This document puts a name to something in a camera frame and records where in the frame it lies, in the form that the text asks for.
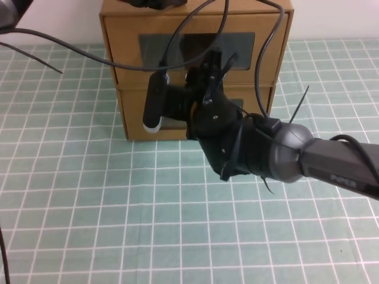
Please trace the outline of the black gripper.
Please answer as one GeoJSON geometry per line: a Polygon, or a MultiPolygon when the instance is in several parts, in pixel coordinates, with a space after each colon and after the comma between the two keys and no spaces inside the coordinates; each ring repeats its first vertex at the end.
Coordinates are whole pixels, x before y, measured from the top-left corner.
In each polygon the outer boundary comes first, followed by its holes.
{"type": "Polygon", "coordinates": [[[187,137],[199,142],[220,180],[249,174],[271,178],[272,139],[264,129],[263,117],[244,114],[224,94],[221,79],[238,59],[233,53],[221,69],[222,52],[210,50],[201,67],[190,68],[184,85],[187,137]]]}

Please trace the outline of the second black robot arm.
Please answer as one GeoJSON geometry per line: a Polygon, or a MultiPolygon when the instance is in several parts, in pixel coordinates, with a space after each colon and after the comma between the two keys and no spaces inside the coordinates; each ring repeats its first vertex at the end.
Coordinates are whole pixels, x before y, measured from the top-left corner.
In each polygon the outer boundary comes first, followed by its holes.
{"type": "MultiPolygon", "coordinates": [[[[155,10],[163,10],[168,7],[180,7],[187,3],[187,1],[124,1],[124,2],[136,8],[150,8],[150,9],[155,9],[155,10]]],[[[166,72],[168,69],[177,69],[180,67],[184,67],[185,65],[195,63],[196,61],[200,60],[200,58],[205,56],[205,54],[211,49],[212,45],[220,37],[226,23],[230,1],[224,2],[223,17],[221,19],[220,26],[219,26],[219,29],[217,30],[216,36],[213,42],[211,42],[211,44],[202,53],[200,53],[197,57],[193,57],[192,59],[187,60],[181,64],[169,66],[168,61],[167,61],[169,50],[174,43],[174,39],[176,39],[176,37],[180,34],[181,30],[196,14],[198,14],[203,8],[205,8],[207,5],[210,5],[213,2],[214,1],[205,1],[200,6],[196,7],[195,10],[190,12],[184,18],[184,20],[180,23],[180,25],[176,28],[175,32],[172,34],[171,39],[169,40],[168,45],[166,46],[166,49],[163,53],[163,56],[161,60],[159,61],[158,67],[130,66],[130,65],[118,64],[118,63],[114,63],[113,66],[120,69],[133,70],[133,71],[146,71],[146,72],[164,71],[166,72]]]]}

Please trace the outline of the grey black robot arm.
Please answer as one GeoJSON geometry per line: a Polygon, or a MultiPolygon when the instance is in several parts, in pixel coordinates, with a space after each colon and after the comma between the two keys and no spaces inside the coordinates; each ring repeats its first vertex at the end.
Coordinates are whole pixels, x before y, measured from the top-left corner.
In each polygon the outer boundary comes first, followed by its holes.
{"type": "Polygon", "coordinates": [[[249,113],[224,94],[223,77],[235,62],[221,64],[212,51],[186,75],[194,103],[188,131],[223,181],[253,174],[293,183],[309,177],[378,198],[378,146],[339,134],[316,138],[303,125],[249,113]]]}

